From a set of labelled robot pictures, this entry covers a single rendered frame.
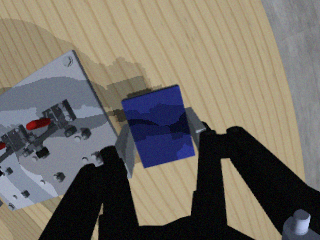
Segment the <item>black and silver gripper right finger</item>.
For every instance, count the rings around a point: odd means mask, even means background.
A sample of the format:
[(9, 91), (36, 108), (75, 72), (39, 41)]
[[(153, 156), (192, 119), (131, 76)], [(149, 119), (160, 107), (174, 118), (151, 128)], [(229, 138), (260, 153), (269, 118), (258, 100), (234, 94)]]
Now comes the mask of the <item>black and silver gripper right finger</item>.
[(227, 240), (220, 164), (226, 158), (230, 158), (282, 235), (281, 240), (320, 240), (319, 191), (309, 187), (244, 128), (233, 126), (226, 134), (216, 134), (191, 107), (185, 108), (185, 112), (190, 134), (199, 149), (197, 184), (186, 240)]

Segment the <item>blue rectangular block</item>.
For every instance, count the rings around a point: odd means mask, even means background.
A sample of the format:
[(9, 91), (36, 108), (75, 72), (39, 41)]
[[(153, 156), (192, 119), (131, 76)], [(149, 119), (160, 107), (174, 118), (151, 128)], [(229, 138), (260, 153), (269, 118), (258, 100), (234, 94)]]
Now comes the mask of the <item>blue rectangular block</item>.
[(144, 168), (196, 156), (178, 84), (121, 103)]

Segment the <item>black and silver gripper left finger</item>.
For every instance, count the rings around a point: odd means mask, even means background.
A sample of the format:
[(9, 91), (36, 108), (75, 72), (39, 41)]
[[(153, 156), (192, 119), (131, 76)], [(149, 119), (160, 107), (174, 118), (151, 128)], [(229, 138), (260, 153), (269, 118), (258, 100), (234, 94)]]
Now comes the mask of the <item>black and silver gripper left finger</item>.
[(97, 219), (98, 240), (133, 240), (131, 228), (139, 223), (128, 179), (136, 151), (124, 124), (115, 146), (100, 150), (103, 164), (79, 170), (38, 240), (91, 240)]

